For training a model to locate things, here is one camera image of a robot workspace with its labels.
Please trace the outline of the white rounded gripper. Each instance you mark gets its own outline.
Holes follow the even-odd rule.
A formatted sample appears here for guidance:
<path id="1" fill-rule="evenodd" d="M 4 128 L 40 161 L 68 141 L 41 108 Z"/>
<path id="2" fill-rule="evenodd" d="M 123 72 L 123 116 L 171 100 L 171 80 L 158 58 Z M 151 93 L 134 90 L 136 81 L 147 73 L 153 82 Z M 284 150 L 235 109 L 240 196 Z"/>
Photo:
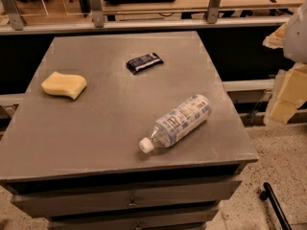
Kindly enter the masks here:
<path id="1" fill-rule="evenodd" d="M 290 70 L 279 70 L 275 77 L 264 124 L 286 125 L 297 110 L 307 102 L 307 0 L 284 23 L 268 35 L 263 45 L 282 48 L 284 56 L 296 63 Z"/>

